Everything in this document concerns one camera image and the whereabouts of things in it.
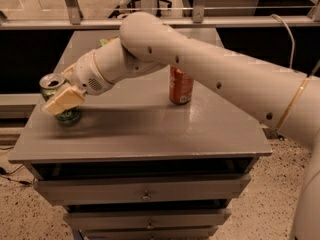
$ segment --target can lid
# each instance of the can lid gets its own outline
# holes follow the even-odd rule
[[[60,87],[65,81],[66,78],[62,74],[51,73],[42,77],[39,84],[43,89],[52,90]]]

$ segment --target red can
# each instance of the red can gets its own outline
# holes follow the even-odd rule
[[[177,105],[183,105],[191,100],[193,78],[180,69],[170,67],[170,100]]]

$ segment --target green can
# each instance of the green can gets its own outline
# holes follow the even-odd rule
[[[66,82],[66,78],[59,73],[51,73],[42,77],[40,80],[40,92],[44,100],[49,100]],[[60,125],[72,126],[80,120],[81,112],[79,107],[75,107],[55,115],[54,118]]]

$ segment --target desk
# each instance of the desk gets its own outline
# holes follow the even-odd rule
[[[181,30],[219,41],[213,29]],[[56,71],[117,31],[75,32]],[[36,105],[14,150],[35,189],[63,206],[89,239],[208,238],[271,147],[260,124],[195,83],[192,101],[169,101],[169,69],[87,97],[82,118],[59,126]]]

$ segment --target white cable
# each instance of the white cable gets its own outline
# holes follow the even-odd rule
[[[294,51],[295,51],[295,47],[296,47],[296,43],[294,41],[292,32],[288,26],[288,24],[277,14],[272,14],[271,15],[273,18],[275,18],[276,20],[280,21],[283,23],[283,25],[286,27],[286,29],[288,30],[289,36],[291,38],[291,42],[292,42],[292,48],[291,48],[291,57],[290,57],[290,65],[289,67],[292,68],[292,61],[293,61],[293,56],[294,56]]]

